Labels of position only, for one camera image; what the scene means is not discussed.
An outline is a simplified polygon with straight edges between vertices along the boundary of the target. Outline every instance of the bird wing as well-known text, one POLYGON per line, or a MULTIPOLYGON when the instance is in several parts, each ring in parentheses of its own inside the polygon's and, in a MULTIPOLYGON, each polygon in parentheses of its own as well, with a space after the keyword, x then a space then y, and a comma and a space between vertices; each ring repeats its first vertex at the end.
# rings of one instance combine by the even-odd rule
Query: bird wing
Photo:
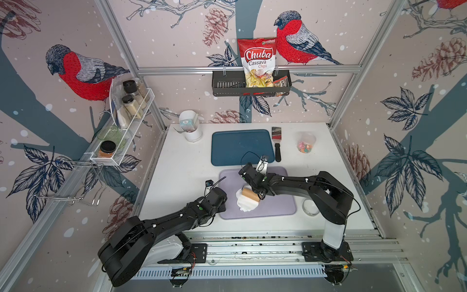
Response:
POLYGON ((310 32, 304 24, 302 24, 298 32, 285 38, 292 47, 302 51, 311 49, 318 42, 318 37, 310 32))
POLYGON ((81 63, 81 70, 76 75, 76 78, 81 82, 95 84, 130 72, 130 70, 110 65, 98 58, 88 58, 80 54, 76 55, 81 63))

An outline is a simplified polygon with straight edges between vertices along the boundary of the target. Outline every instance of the metal vent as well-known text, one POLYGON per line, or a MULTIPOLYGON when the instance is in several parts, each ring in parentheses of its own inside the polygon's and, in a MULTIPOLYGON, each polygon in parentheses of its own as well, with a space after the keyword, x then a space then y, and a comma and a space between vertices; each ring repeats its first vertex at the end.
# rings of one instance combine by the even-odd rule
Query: metal vent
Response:
MULTIPOLYGON (((170 271, 177 266, 142 268, 133 280, 169 279, 170 271)), ((196 266, 190 278, 321 278, 327 277, 324 266, 318 264, 273 266, 196 266)))

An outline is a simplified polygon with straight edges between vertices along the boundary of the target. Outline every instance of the jar lid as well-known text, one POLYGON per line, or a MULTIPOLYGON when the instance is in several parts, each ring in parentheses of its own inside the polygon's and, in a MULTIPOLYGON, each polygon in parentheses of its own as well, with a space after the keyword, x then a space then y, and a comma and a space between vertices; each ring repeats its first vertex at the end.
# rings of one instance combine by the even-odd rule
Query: jar lid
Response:
POLYGON ((123 103, 130 103, 133 100, 134 98, 131 95, 125 95, 124 97, 121 98, 121 101, 123 101, 123 103))
POLYGON ((123 90, 125 90, 126 93, 134 93, 138 91, 138 86, 134 80, 123 81, 123 90))
POLYGON ((100 144, 100 150, 104 153, 113 153, 115 149, 117 148, 117 145, 115 145, 114 142, 112 141, 104 141, 100 144))

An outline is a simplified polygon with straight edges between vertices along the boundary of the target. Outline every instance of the spatula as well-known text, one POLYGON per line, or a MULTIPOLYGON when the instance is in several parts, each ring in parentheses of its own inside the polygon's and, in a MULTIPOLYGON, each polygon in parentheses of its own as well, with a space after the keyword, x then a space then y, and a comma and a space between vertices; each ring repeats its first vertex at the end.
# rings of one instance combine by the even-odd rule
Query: spatula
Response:
POLYGON ((276 161, 281 162, 281 145, 279 144, 282 139, 282 128, 272 127, 272 142, 275 143, 276 148, 276 161))

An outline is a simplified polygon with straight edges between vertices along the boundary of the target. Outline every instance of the wooden rolling pin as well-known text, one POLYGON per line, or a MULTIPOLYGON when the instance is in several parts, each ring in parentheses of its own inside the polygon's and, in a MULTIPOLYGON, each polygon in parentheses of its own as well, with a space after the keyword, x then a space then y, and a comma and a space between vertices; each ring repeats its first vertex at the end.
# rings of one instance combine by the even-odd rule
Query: wooden rolling pin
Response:
POLYGON ((241 191, 241 194, 244 195, 247 198, 255 200, 258 203, 260 202, 260 197, 258 197, 258 195, 256 193, 254 193, 252 190, 250 190, 248 188, 243 188, 243 190, 241 191))

